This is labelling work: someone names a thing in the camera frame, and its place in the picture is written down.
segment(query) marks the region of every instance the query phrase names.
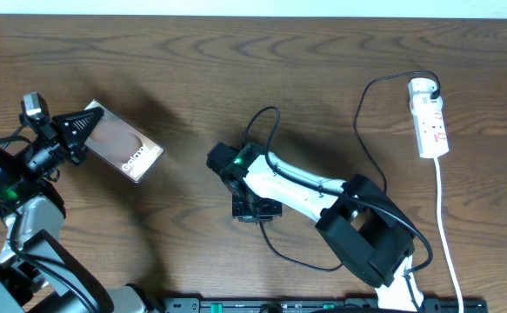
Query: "wood grain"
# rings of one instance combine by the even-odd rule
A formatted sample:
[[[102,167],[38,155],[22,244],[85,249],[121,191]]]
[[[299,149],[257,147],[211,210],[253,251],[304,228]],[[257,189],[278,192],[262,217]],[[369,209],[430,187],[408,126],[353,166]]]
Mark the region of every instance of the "wood grain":
[[[166,148],[139,185],[93,156],[62,168],[62,243],[107,287],[137,282],[155,296],[373,294],[347,270],[322,274],[274,257],[257,226],[232,220],[206,153],[218,141],[237,144],[257,110],[278,105],[279,156],[381,183],[353,136],[358,99],[375,77],[422,69],[443,85],[444,220],[462,291],[507,312],[507,21],[0,16],[0,136],[17,127],[22,95],[37,90],[54,115],[96,99]],[[407,82],[372,88],[359,131],[391,198],[434,248],[417,274],[420,290],[454,296],[433,164],[417,156]],[[272,118],[259,120],[253,138],[264,140]],[[313,226],[286,209],[267,229],[284,254],[335,265]],[[0,224],[0,249],[4,238]],[[416,260],[424,258],[417,244]]]

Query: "power strip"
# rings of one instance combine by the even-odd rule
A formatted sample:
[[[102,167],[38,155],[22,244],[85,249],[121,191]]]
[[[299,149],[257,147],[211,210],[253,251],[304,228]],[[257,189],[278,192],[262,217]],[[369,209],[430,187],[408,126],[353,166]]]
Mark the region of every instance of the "power strip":
[[[435,158],[447,153],[448,141],[443,120],[443,99],[431,99],[437,84],[428,78],[414,78],[408,83],[410,111],[416,125],[419,156]]]

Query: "white cable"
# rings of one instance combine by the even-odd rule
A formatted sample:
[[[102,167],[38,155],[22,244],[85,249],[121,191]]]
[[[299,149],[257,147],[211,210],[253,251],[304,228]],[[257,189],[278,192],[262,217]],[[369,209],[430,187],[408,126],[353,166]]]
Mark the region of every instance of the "white cable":
[[[456,291],[456,299],[458,300],[458,313],[464,313],[464,300],[462,299],[462,291],[456,278],[456,272],[454,271],[454,264],[452,264],[452,258],[450,257],[450,251],[448,250],[448,244],[446,243],[446,235],[444,234],[443,226],[443,212],[442,212],[442,197],[443,187],[441,182],[441,169],[438,165],[438,157],[433,158],[435,161],[435,170],[437,171],[437,226],[438,233],[441,236],[443,242],[444,257],[446,257],[446,263],[448,264],[448,270],[450,271],[450,277],[452,277],[452,283],[454,283],[454,291]]]

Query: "white wall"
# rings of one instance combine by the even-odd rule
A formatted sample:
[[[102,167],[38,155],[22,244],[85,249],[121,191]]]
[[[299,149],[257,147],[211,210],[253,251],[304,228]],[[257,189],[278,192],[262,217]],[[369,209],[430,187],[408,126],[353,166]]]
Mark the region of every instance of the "white wall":
[[[507,0],[0,0],[0,13],[507,18]]]

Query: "wooden table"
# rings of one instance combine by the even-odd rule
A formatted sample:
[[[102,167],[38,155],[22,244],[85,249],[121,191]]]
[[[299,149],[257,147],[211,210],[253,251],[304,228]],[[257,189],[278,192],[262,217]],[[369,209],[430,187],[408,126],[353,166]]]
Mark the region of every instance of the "wooden table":
[[[95,156],[62,167],[62,244],[107,287],[135,282],[155,296],[372,295],[348,270],[319,273],[272,255],[258,226],[232,220],[230,193],[206,154],[219,141],[238,145],[255,112],[277,105],[272,149],[280,157],[380,184],[351,127],[359,97],[373,78],[422,69],[443,85],[444,221],[462,291],[507,312],[507,21],[0,16],[0,137],[18,126],[23,94],[37,90],[52,115],[97,99],[165,147],[140,184]],[[417,154],[408,81],[370,90],[359,131],[390,197],[434,248],[432,265],[417,274],[420,290],[454,296],[433,162]],[[252,138],[262,143],[272,118],[261,118]],[[314,223],[294,210],[267,229],[284,254],[337,264]],[[4,238],[0,223],[0,249]],[[417,243],[416,263],[424,258]]]

